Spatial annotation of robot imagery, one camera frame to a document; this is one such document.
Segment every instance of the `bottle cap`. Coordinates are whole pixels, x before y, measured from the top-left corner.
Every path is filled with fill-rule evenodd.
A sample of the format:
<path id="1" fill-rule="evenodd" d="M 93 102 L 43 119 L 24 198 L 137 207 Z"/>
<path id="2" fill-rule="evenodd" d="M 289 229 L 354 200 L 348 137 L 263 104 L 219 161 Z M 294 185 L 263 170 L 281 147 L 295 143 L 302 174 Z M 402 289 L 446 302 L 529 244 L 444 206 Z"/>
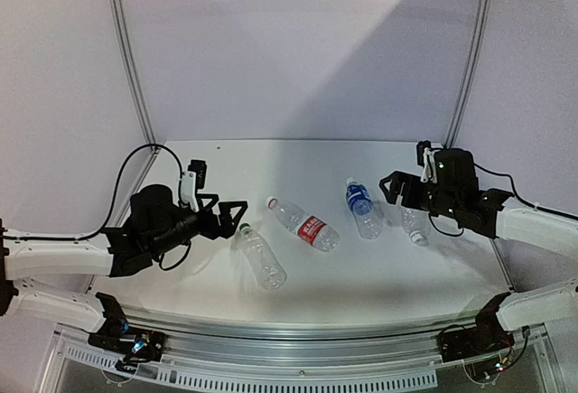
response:
<path id="1" fill-rule="evenodd" d="M 275 198 L 273 196 L 269 196 L 265 200 L 265 205 L 267 205 L 267 208 L 269 208 L 269 209 L 273 208 L 276 203 L 277 203 L 277 198 Z"/>

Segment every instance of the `white table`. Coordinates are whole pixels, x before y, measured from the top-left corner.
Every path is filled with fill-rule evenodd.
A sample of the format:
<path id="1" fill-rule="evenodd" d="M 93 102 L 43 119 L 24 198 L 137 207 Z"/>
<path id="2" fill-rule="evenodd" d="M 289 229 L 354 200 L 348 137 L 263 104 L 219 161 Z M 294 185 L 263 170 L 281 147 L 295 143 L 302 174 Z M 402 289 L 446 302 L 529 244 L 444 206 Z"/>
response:
<path id="1" fill-rule="evenodd" d="M 366 241 L 359 237 L 345 202 L 353 176 L 383 201 L 378 182 L 395 170 L 418 173 L 415 145 L 344 141 L 187 141 L 167 145 L 186 166 L 207 161 L 205 192 L 222 201 L 247 200 L 243 221 L 269 242 L 287 272 L 280 289 L 261 289 L 231 240 L 193 240 L 189 258 L 165 273 L 157 266 L 126 278 L 96 280 L 93 292 L 114 295 L 127 307 L 203 321 L 252 325 L 367 326 L 422 322 L 475 313 L 508 290 L 489 241 L 469 231 L 458 239 L 430 229 L 430 246 L 411 244 L 399 226 L 398 209 L 382 203 L 393 228 Z M 176 200 L 177 169 L 162 152 L 143 186 L 163 183 Z M 341 236 L 331 253 L 307 246 L 266 209 L 274 195 L 300 205 Z M 173 250 L 166 264 L 178 260 Z"/>

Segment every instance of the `white bottle cap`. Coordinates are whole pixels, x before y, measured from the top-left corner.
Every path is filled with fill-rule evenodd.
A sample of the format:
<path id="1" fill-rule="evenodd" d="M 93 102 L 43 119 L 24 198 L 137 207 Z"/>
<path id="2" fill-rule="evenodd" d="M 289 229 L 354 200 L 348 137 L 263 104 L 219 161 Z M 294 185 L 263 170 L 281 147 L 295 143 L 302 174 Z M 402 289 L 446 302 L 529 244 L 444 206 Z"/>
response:
<path id="1" fill-rule="evenodd" d="M 274 204 L 271 204 L 273 202 L 277 203 L 277 198 L 273 197 L 273 196 L 269 196 L 265 200 L 265 205 L 267 206 L 267 208 L 273 208 L 275 206 Z"/>

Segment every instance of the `white backdrop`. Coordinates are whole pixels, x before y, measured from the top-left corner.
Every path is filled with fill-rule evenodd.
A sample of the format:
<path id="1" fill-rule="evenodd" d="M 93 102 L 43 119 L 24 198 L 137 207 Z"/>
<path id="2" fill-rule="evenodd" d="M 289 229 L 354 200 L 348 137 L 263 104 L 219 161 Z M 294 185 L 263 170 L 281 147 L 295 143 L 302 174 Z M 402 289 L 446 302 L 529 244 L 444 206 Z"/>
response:
<path id="1" fill-rule="evenodd" d="M 578 0 L 492 0 L 458 146 L 512 173 L 520 194 L 578 213 Z M 486 187 L 508 181 L 480 175 Z M 578 264 L 539 248 L 499 243 L 518 289 L 578 276 Z M 578 319 L 547 325 L 578 391 Z"/>
<path id="2" fill-rule="evenodd" d="M 36 232 L 93 230 L 143 143 L 110 4 L 0 0 L 0 11 L 0 217 Z M 145 154 L 127 167 L 119 203 Z M 53 326 L 0 318 L 0 391 L 33 391 Z"/>
<path id="3" fill-rule="evenodd" d="M 441 142 L 478 0 L 124 0 L 160 138 Z"/>

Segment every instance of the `plastic bottle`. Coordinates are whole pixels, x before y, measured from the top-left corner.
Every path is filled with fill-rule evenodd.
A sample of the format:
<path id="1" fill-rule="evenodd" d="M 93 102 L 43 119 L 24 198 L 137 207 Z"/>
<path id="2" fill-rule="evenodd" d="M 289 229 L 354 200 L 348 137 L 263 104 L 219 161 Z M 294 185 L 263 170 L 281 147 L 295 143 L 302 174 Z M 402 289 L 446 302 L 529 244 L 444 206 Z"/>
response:
<path id="1" fill-rule="evenodd" d="M 407 236 L 417 246 L 425 247 L 429 244 L 425 236 L 424 212 L 401 208 L 401 223 Z"/>
<path id="2" fill-rule="evenodd" d="M 318 250 L 329 252 L 337 246 L 340 240 L 339 234 L 323 221 L 308 214 L 297 205 L 289 202 L 280 202 L 275 197 L 268 197 L 266 205 L 287 230 Z"/>
<path id="3" fill-rule="evenodd" d="M 358 225 L 360 236 L 364 239 L 377 238 L 383 231 L 383 221 L 377 215 L 368 191 L 353 178 L 349 178 L 345 183 L 347 203 Z"/>
<path id="4" fill-rule="evenodd" d="M 267 241 L 248 224 L 239 227 L 238 247 L 247 257 L 259 285 L 266 290 L 280 288 L 287 274 Z"/>

